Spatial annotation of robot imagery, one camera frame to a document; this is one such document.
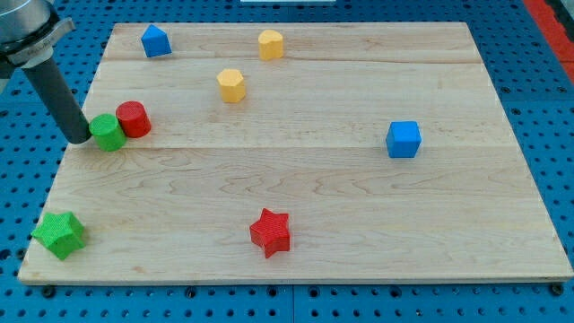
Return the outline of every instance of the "wood grain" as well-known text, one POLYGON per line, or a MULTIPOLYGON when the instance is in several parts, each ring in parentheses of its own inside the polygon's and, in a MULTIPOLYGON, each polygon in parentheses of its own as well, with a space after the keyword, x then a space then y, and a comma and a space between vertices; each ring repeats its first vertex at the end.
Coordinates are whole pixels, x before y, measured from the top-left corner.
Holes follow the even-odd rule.
POLYGON ((463 23, 276 24, 286 57, 257 59, 257 24, 113 31, 84 108, 141 100, 153 129, 104 153, 70 146, 46 212, 73 210, 87 247, 59 262, 30 243, 26 284, 435 284, 573 276, 463 23), (221 103, 216 74, 248 96, 221 103), (390 121, 420 122, 391 160, 390 121), (265 259, 248 226, 291 215, 291 252, 265 259))

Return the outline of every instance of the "yellow hexagonal prism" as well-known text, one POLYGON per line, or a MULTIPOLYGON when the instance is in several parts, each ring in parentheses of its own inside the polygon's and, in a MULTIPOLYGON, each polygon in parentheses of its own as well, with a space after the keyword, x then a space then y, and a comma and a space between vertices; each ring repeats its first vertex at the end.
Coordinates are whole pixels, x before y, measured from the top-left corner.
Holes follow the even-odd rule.
POLYGON ((217 75, 217 82, 226 103, 237 103, 245 98, 245 82, 237 69, 224 69, 217 75))
POLYGON ((283 57, 283 35, 266 30, 259 35, 259 57, 263 60, 283 57))

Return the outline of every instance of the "blue block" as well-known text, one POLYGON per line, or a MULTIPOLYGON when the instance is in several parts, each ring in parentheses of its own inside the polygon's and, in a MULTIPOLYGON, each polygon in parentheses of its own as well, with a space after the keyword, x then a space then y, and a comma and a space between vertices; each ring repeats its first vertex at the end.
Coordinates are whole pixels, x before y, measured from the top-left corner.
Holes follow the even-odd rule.
POLYGON ((165 31, 150 25, 142 36, 143 49, 148 57, 171 54, 170 40, 165 31))
POLYGON ((395 121, 387 134, 390 158, 413 158, 421 144, 421 132, 416 121, 395 121))

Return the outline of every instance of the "toy block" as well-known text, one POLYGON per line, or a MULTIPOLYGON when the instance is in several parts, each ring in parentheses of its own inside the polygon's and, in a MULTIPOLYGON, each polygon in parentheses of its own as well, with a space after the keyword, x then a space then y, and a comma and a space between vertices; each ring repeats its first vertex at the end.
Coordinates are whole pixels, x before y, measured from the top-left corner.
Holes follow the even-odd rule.
POLYGON ((262 60, 283 57, 283 35, 272 30, 261 32, 259 34, 259 57, 262 60))
POLYGON ((116 116, 104 113, 90 123, 90 132, 104 152, 114 152, 126 143, 126 135, 116 116))
POLYGON ((271 257, 277 251, 289 251, 289 215, 275 214, 263 209, 259 220, 249 227, 251 241, 263 248, 265 257, 271 257))
POLYGON ((171 54, 168 34, 152 24, 145 30, 142 36, 142 44, 147 57, 171 54))
POLYGON ((58 259, 66 259, 72 252, 82 249, 83 225, 72 212, 44 214, 44 220, 32 232, 42 246, 50 250, 58 259))
POLYGON ((421 132, 416 121, 395 121, 387 133, 390 158, 413 158, 421 144, 421 132))
POLYGON ((144 105, 138 101, 120 104, 116 109, 116 118, 124 134, 130 138, 142 137, 152 130, 144 105))
POLYGON ((245 98, 243 75, 236 69, 224 69, 217 75, 223 102, 237 103, 245 98))

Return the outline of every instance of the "blue pegboard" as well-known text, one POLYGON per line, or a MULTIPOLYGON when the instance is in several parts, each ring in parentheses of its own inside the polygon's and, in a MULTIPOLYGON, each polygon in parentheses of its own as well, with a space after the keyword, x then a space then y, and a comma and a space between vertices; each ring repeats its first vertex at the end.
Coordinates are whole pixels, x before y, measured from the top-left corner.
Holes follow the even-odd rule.
MULTIPOLYGON (((518 0, 57 0, 80 102, 115 22, 467 22, 557 232, 574 254, 574 91, 518 0)), ((574 285, 28 287, 15 278, 65 149, 22 72, 0 95, 0 321, 572 321, 574 285)))

